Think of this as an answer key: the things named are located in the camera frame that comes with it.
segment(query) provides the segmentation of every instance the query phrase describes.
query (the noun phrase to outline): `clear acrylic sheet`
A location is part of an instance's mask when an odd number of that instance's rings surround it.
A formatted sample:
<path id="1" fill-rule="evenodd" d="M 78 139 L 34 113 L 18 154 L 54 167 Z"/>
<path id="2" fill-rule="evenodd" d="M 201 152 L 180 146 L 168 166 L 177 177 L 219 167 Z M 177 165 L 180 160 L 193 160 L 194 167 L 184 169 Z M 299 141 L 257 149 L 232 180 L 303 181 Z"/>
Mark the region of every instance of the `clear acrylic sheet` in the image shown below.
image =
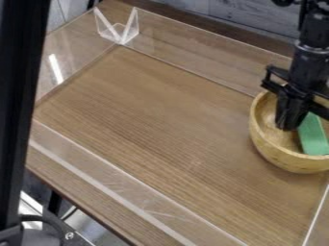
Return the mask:
<path id="1" fill-rule="evenodd" d="M 85 33 L 85 30 L 90 29 L 83 25 L 94 25 L 93 32 Z M 125 25 L 95 9 L 65 28 L 65 32 L 54 32 L 54 38 L 49 38 L 38 101 L 116 45 L 126 46 L 249 96 L 260 92 L 257 82 L 264 76 L 264 63 L 289 66 L 287 57 L 253 46 L 243 50 L 237 40 L 137 8 Z M 75 51 L 73 40 L 85 43 L 83 54 Z M 237 76 L 239 70 L 247 71 L 244 78 Z M 219 242 L 221 245 L 247 245 L 240 238 L 37 120 L 30 145 L 184 245 L 219 245 Z M 90 163 L 106 166 L 109 172 L 105 174 L 105 180 L 95 178 Z M 305 246 L 327 244 L 327 232 L 322 231 L 326 228 L 323 224 L 328 221 L 322 219 L 327 214 L 326 208 L 329 208 L 327 195 L 328 190 L 322 203 L 319 202 L 320 207 L 305 237 Z"/>

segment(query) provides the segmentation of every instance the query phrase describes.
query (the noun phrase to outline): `green sponge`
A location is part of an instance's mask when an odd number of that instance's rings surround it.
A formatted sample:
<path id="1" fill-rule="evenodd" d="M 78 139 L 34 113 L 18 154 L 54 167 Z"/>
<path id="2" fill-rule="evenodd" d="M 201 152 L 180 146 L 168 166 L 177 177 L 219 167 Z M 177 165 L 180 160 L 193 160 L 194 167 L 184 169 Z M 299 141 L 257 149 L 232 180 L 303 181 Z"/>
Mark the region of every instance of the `green sponge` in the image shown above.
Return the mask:
<path id="1" fill-rule="evenodd" d="M 304 152 L 311 156 L 329 155 L 329 142 L 320 117 L 309 112 L 300 128 L 300 139 Z"/>

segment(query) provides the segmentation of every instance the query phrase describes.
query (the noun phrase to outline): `robotic arm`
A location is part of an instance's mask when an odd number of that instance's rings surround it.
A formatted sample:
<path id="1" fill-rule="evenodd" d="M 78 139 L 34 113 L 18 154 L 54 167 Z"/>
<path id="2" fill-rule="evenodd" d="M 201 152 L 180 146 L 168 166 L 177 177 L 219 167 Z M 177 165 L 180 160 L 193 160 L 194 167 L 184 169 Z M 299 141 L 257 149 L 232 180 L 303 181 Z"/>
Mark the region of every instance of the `robotic arm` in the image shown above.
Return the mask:
<path id="1" fill-rule="evenodd" d="M 277 127 L 295 130 L 309 111 L 329 120 L 329 109 L 319 98 L 329 100 L 329 0 L 273 0 L 283 7 L 301 5 L 300 40 L 289 71 L 268 66 L 263 86 L 279 96 Z M 279 83 L 272 76 L 280 77 Z"/>

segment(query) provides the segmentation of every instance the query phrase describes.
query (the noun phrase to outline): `wooden bowl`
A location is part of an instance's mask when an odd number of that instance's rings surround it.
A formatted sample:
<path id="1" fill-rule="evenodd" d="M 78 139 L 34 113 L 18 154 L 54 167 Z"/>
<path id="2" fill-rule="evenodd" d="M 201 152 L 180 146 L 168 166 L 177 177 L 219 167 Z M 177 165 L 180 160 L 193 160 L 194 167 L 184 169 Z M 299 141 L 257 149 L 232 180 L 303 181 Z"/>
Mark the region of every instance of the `wooden bowl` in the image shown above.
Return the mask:
<path id="1" fill-rule="evenodd" d="M 293 173 L 316 173 L 329 169 L 329 156 L 309 156 L 303 152 L 297 132 L 276 127 L 277 96 L 261 93 L 252 104 L 249 131 L 255 146 L 264 158 Z M 327 133 L 329 122 L 323 121 Z"/>

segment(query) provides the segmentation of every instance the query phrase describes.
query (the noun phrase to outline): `black frame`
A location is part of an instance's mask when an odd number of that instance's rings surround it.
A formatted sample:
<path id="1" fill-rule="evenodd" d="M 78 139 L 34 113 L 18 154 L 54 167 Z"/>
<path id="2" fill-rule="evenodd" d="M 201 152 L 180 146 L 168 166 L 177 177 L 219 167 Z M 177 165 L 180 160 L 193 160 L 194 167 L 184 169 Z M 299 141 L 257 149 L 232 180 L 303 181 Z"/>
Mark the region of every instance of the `black frame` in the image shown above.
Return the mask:
<path id="1" fill-rule="evenodd" d="M 18 206 L 49 14 L 50 0 L 0 2 L 0 245 L 9 246 L 22 241 Z"/>

